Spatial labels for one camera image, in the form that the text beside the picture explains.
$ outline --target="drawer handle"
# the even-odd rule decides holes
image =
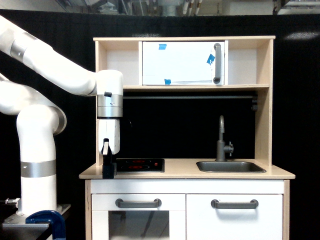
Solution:
[[[211,206],[214,209],[256,209],[259,202],[255,199],[250,202],[219,202],[214,199],[211,201]]]
[[[214,46],[215,49],[215,77],[213,79],[213,82],[215,84],[220,83],[221,80],[221,45],[219,43],[216,43]]]
[[[121,209],[153,209],[161,206],[161,200],[154,201],[123,201],[121,198],[115,200],[115,205]]]

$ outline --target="faucet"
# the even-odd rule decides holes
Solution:
[[[225,133],[225,119],[224,116],[220,116],[219,119],[219,140],[216,142],[216,160],[217,162],[227,162],[225,153],[231,154],[234,152],[234,146],[229,142],[226,145],[224,141]]]

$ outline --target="robotic arm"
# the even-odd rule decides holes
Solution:
[[[18,215],[57,209],[56,148],[53,135],[67,124],[64,112],[31,87],[0,73],[0,112],[18,115],[21,205]]]
[[[116,70],[88,71],[55,52],[51,46],[0,16],[0,50],[48,81],[81,96],[97,96],[98,149],[104,179],[113,179],[112,155],[120,150],[123,116],[123,75]]]

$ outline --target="ceiling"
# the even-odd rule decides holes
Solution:
[[[320,0],[0,0],[0,9],[134,16],[319,14]]]

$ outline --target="toy kitchen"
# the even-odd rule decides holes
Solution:
[[[98,137],[96,163],[79,175],[86,240],[289,239],[295,175],[272,164],[274,39],[93,39],[96,72],[123,74],[133,127],[121,128],[120,153],[132,155],[112,160],[112,177]]]

